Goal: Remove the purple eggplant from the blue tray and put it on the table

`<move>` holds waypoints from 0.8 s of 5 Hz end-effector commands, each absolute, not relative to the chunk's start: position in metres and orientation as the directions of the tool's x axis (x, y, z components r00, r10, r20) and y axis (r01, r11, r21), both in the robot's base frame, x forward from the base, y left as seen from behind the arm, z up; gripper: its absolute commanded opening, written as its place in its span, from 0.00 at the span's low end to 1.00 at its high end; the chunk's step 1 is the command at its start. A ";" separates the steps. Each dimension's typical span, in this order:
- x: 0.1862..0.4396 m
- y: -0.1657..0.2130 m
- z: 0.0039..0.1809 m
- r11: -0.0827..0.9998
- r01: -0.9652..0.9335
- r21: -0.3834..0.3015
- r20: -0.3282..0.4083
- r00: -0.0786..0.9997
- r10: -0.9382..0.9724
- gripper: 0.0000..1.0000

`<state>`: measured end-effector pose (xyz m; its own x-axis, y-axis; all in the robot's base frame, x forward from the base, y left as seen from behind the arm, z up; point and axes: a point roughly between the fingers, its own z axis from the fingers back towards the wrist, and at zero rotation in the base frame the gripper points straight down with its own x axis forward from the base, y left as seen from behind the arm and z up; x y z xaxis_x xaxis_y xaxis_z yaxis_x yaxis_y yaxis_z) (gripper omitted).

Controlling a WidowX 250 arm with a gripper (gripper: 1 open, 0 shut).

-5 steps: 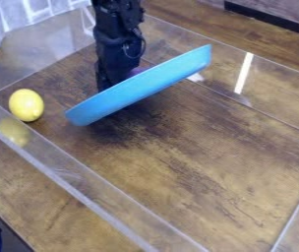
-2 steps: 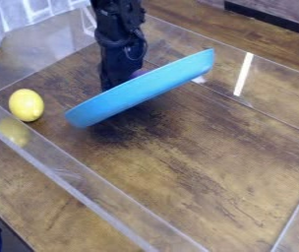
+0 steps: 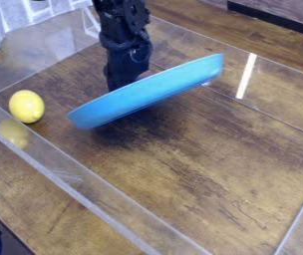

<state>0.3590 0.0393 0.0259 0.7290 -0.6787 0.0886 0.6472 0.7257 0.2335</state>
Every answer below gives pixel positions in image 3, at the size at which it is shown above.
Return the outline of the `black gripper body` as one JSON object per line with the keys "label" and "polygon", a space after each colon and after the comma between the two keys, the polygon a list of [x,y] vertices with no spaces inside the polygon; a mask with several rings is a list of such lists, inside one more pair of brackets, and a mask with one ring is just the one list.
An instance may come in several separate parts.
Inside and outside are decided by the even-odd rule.
{"label": "black gripper body", "polygon": [[130,40],[117,43],[100,33],[100,42],[106,49],[108,62],[104,67],[108,89],[113,91],[133,83],[149,69],[152,41],[146,31],[140,31]]}

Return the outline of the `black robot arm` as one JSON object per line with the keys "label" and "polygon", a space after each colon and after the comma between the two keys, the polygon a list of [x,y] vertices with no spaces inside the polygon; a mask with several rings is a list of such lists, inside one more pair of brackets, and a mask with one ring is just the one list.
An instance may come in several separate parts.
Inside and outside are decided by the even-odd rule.
{"label": "black robot arm", "polygon": [[104,75],[109,91],[133,83],[149,69],[150,11],[145,0],[92,0],[100,17],[100,42],[106,49]]}

